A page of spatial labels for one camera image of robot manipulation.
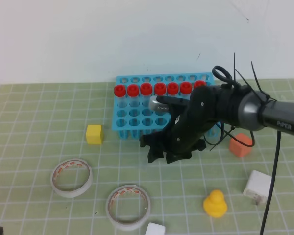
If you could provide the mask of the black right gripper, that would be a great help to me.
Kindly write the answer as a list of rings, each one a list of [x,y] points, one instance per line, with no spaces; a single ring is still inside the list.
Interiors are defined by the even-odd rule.
[[[140,147],[149,146],[148,163],[164,157],[168,164],[188,160],[192,152],[206,148],[204,134],[217,122],[216,105],[221,86],[200,86],[191,92],[189,100],[163,96],[171,120],[165,131],[140,137]]]

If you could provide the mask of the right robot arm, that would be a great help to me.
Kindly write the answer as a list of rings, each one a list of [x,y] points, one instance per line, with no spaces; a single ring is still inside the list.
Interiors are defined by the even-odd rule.
[[[248,86],[199,86],[190,99],[152,96],[149,108],[171,116],[161,131],[140,137],[140,146],[149,146],[149,163],[159,158],[167,163],[190,159],[193,151],[205,149],[203,136],[218,122],[249,131],[271,127],[294,135],[294,103],[271,100]]]

